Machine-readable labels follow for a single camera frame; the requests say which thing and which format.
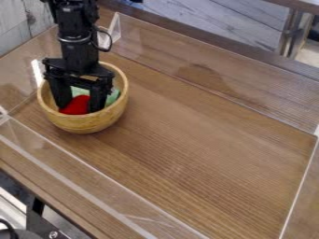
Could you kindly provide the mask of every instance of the green object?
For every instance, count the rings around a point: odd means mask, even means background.
[[[121,98],[122,92],[119,89],[114,88],[111,95],[107,96],[106,104],[105,106],[109,107],[111,106],[117,100]]]
[[[86,90],[74,86],[71,86],[71,90],[73,90],[74,98],[79,95],[90,95],[90,90]],[[117,102],[117,100],[121,98],[121,95],[122,95],[122,91],[114,88],[111,95],[107,96],[105,106],[106,107],[111,106]]]
[[[74,98],[79,95],[90,95],[90,90],[71,86]]]

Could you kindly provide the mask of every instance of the bowl rim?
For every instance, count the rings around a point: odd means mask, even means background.
[[[101,111],[90,113],[90,114],[85,114],[85,115],[67,115],[65,113],[61,113],[61,112],[55,111],[51,107],[48,107],[47,103],[44,102],[44,99],[43,99],[43,88],[44,88],[44,85],[47,84],[47,81],[44,80],[40,88],[38,89],[38,101],[39,101],[39,104],[43,107],[43,109],[50,114],[52,114],[55,116],[59,116],[59,117],[70,118],[70,119],[85,119],[85,118],[99,116],[103,112],[106,112],[106,111],[111,110],[113,108],[115,108],[118,106],[118,104],[125,100],[125,97],[126,97],[127,92],[129,92],[127,76],[126,76],[125,72],[122,71],[122,69],[117,65],[114,65],[113,63],[101,62],[101,64],[103,64],[105,66],[107,66],[109,68],[115,70],[121,74],[121,76],[122,76],[123,90],[122,90],[121,98],[117,100],[117,102],[111,106],[109,106],[105,109],[102,109]]]

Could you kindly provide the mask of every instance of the wooden bowl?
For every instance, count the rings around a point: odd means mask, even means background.
[[[129,80],[123,71],[110,63],[103,66],[115,72],[115,86],[122,90],[118,101],[99,112],[86,115],[67,115],[59,113],[47,81],[38,90],[38,101],[48,120],[63,130],[77,134],[91,134],[111,126],[121,118],[129,100]]]

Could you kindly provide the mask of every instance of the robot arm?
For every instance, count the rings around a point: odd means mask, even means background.
[[[42,0],[48,2],[59,26],[58,39],[63,58],[44,59],[46,80],[56,105],[65,108],[73,100],[71,86],[90,90],[89,112],[103,109],[113,89],[114,73],[99,64],[99,17],[97,0]],[[89,80],[82,76],[95,77]]]

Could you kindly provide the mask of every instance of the red object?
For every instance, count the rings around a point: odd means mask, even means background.
[[[89,95],[77,96],[66,108],[61,108],[59,112],[67,115],[85,115],[89,113]]]

